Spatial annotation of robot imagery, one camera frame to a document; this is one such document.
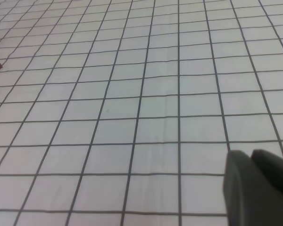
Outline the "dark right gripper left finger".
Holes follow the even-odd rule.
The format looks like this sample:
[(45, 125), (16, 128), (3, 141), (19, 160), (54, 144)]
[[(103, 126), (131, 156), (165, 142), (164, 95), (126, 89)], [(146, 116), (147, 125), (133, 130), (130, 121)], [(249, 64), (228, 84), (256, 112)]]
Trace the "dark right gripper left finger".
[(230, 226), (283, 226), (283, 194), (242, 151), (227, 155), (223, 194)]

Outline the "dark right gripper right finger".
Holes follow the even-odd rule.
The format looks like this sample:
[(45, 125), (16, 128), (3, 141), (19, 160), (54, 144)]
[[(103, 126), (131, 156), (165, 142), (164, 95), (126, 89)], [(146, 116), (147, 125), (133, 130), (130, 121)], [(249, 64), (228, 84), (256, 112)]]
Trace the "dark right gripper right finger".
[(251, 159), (267, 181), (283, 194), (283, 159), (263, 149), (254, 150)]

